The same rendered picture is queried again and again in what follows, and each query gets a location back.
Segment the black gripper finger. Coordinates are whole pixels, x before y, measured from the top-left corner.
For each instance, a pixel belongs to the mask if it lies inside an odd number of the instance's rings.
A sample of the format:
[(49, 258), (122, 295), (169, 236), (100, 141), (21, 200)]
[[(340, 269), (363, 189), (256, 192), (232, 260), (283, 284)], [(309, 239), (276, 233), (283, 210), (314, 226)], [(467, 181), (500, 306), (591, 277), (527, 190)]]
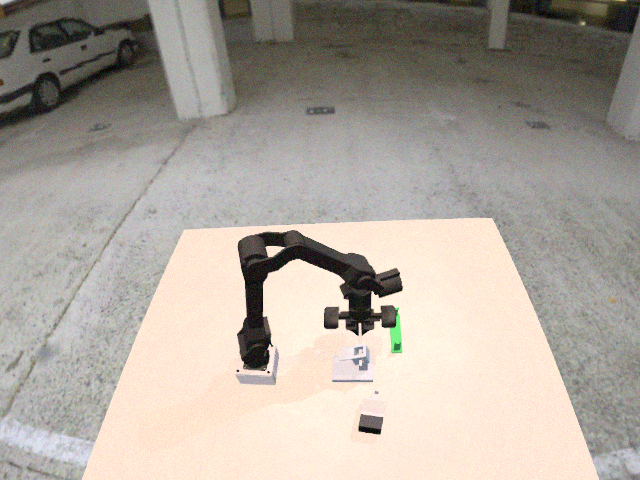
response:
[(355, 327), (346, 327), (346, 325), (345, 325), (345, 330), (346, 331), (352, 331), (357, 336), (359, 336), (359, 326), (358, 326), (358, 324), (355, 324)]
[(366, 334), (366, 332), (368, 332), (370, 330), (374, 330), (374, 328), (375, 328), (374, 324), (371, 324), (371, 325), (362, 324), (361, 327), (362, 327), (362, 336), (364, 336)]

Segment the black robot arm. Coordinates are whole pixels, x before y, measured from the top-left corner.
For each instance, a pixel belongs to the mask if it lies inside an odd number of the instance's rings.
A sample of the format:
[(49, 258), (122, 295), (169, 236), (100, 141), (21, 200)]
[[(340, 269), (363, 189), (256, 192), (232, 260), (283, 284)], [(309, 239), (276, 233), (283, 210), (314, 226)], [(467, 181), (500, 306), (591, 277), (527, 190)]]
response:
[[(267, 246), (285, 248), (268, 257)], [(341, 277), (345, 283), (339, 288), (344, 299), (358, 309), (370, 305), (372, 291), (380, 299), (404, 289), (397, 267), (376, 274), (364, 255), (341, 253), (297, 230), (245, 236), (238, 242), (238, 253), (245, 280), (247, 316), (237, 333), (244, 370), (266, 371), (270, 362), (268, 347), (272, 345), (272, 332), (263, 314), (263, 284), (270, 273), (290, 261), (300, 259)]]

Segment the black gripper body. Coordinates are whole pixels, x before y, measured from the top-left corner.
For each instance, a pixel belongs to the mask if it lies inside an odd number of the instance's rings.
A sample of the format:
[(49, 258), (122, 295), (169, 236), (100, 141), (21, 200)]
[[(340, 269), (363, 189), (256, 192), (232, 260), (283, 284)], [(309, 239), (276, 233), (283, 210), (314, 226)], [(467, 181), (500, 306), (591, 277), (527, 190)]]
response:
[(366, 308), (358, 309), (349, 303), (348, 311), (340, 311), (340, 306), (327, 306), (324, 309), (324, 328), (338, 329), (339, 320), (344, 320), (346, 327), (355, 327), (355, 324), (371, 325), (381, 320), (381, 327), (392, 329), (396, 327), (396, 307), (393, 305), (381, 305), (380, 312), (371, 308), (371, 303)]

